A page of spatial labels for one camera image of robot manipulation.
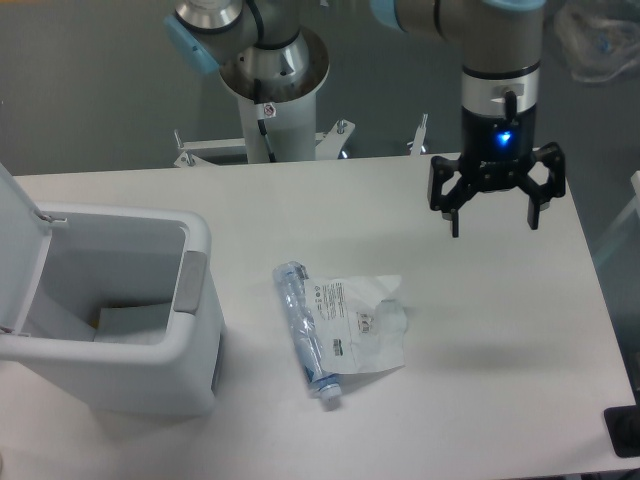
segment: gray bin handle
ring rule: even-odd
[[[204,278],[209,268],[209,259],[202,252],[185,252],[178,279],[173,311],[195,315],[200,306]]]

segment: clear plastic packaging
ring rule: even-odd
[[[320,364],[322,345],[316,336],[313,316],[305,300],[304,281],[307,278],[306,269],[297,262],[280,265],[273,271],[273,280],[309,388],[327,409],[333,409],[338,406],[342,395],[340,379],[335,373],[325,372]]]
[[[603,83],[640,71],[640,0],[569,0],[554,28],[575,80]]]

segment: blue led light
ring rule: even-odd
[[[501,132],[498,134],[498,145],[501,147],[506,147],[509,145],[509,140],[511,140],[511,132]]]

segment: black object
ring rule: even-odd
[[[604,420],[616,455],[640,457],[640,408],[637,405],[607,408]]]
[[[640,468],[629,470],[627,473],[622,475],[618,480],[629,480],[630,478],[633,478],[638,472],[640,472]]]
[[[258,105],[260,103],[260,94],[262,90],[262,82],[257,78],[253,80],[253,103],[254,105]],[[267,149],[267,155],[269,156],[269,163],[277,163],[276,154],[271,147],[271,141],[269,140],[269,135],[267,134],[267,126],[264,124],[264,119],[258,120],[258,130],[260,130],[260,135],[264,140],[264,146]]]
[[[517,97],[512,91],[505,92],[504,105],[503,119],[483,117],[463,108],[464,145],[460,158],[431,159],[429,206],[451,221],[454,238],[459,236],[460,208],[479,192],[520,188],[529,196],[528,222],[532,230],[538,228],[540,211],[549,201],[565,194],[565,158],[558,144],[533,150],[535,106],[518,114]],[[529,176],[538,162],[549,170],[543,185]],[[443,195],[444,184],[456,172],[460,179]]]

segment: robotic arm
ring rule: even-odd
[[[478,192],[519,187],[529,196],[528,222],[565,194],[564,154],[555,143],[533,150],[545,0],[372,0],[378,20],[409,33],[461,44],[462,153],[433,157],[429,204],[459,234],[459,210]],[[543,185],[529,172],[548,169]],[[456,172],[460,179],[443,194]]]
[[[315,95],[329,57],[300,26],[299,10],[299,0],[180,0],[165,19],[192,67],[220,68],[238,102],[249,163],[315,158]]]

